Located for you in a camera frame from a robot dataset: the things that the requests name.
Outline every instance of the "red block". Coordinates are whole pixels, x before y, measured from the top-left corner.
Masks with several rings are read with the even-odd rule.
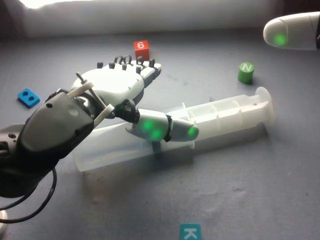
[[[149,44],[147,40],[133,42],[135,58],[143,57],[143,60],[149,60]]]

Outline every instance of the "blue block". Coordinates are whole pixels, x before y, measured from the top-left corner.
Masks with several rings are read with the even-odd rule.
[[[40,102],[40,98],[28,88],[18,94],[18,99],[29,109]]]
[[[201,227],[198,223],[180,225],[180,240],[201,240]]]

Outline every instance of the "table surface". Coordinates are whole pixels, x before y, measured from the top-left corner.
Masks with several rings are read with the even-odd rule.
[[[4,240],[177,240],[182,223],[200,223],[204,240],[320,239],[320,52],[264,43],[261,29],[35,39],[0,43],[0,128],[35,110],[17,101],[69,89],[75,73],[134,54],[149,40],[162,73],[140,107],[194,106],[257,87],[271,94],[273,128],[232,133],[183,149],[79,172],[71,155],[57,165],[55,194],[33,219],[9,225]],[[252,85],[237,80],[255,64]],[[9,218],[33,212],[48,194],[40,182]],[[9,199],[0,198],[1,205]]]

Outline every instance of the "glowing green spot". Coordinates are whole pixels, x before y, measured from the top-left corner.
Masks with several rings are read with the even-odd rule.
[[[150,120],[145,121],[143,124],[143,129],[144,130],[150,130],[153,127],[154,123]]]
[[[189,136],[194,136],[196,135],[196,133],[197,133],[197,129],[194,126],[190,127],[190,129],[188,130]]]
[[[154,130],[153,133],[151,134],[151,138],[155,140],[161,138],[162,136],[163,136],[163,133],[160,129]]]
[[[274,36],[273,40],[278,46],[283,46],[287,42],[287,36],[285,34],[279,33]]]

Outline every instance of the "large plastic syringe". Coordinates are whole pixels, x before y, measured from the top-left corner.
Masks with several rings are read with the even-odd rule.
[[[195,123],[199,135],[195,141],[160,141],[162,152],[185,146],[195,148],[195,142],[256,127],[259,123],[270,126],[275,118],[272,98],[264,87],[254,96],[239,95],[201,105],[167,112],[167,115]],[[152,142],[127,133],[131,123],[121,122],[101,127],[73,151],[78,169],[83,172],[103,166],[154,154]]]

